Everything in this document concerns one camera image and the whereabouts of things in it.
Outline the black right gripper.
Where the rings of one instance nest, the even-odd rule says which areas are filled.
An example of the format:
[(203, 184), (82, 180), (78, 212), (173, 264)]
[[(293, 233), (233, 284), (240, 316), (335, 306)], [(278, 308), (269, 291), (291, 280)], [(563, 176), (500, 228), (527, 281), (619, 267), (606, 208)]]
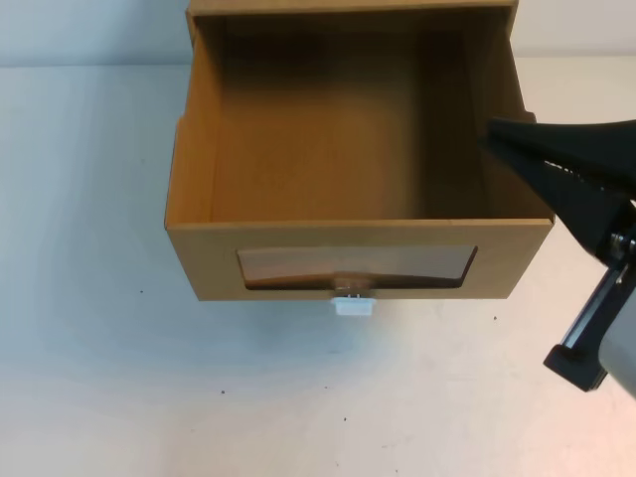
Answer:
[(608, 372), (601, 342), (635, 290), (635, 206), (538, 152), (489, 134), (485, 148), (506, 163), (560, 218), (581, 247), (606, 267), (544, 365), (579, 390), (595, 391)]

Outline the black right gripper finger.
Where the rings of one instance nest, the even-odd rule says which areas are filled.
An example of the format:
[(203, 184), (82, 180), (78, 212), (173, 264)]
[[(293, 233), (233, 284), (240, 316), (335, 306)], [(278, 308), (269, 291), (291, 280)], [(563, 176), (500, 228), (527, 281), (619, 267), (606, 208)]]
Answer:
[(493, 118), (487, 138), (635, 197), (635, 122), (546, 124)]

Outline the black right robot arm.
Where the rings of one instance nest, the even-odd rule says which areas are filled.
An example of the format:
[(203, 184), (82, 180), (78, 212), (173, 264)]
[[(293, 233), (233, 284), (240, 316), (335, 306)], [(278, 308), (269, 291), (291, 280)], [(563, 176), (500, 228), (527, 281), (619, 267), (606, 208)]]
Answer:
[(487, 150), (548, 205), (605, 274), (547, 368), (584, 392), (612, 376), (635, 393), (635, 123), (492, 119)]

